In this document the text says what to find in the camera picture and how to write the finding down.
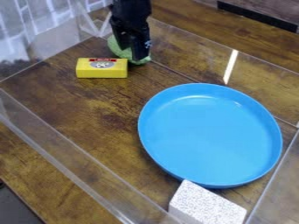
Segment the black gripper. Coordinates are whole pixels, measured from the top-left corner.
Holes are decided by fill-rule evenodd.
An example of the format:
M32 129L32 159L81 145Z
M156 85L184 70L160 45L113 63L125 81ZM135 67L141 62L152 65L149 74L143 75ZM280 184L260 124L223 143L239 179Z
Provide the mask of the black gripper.
M109 19L116 43L121 50L131 47L133 61L149 55L151 37L147 18L152 13L151 0L112 0Z

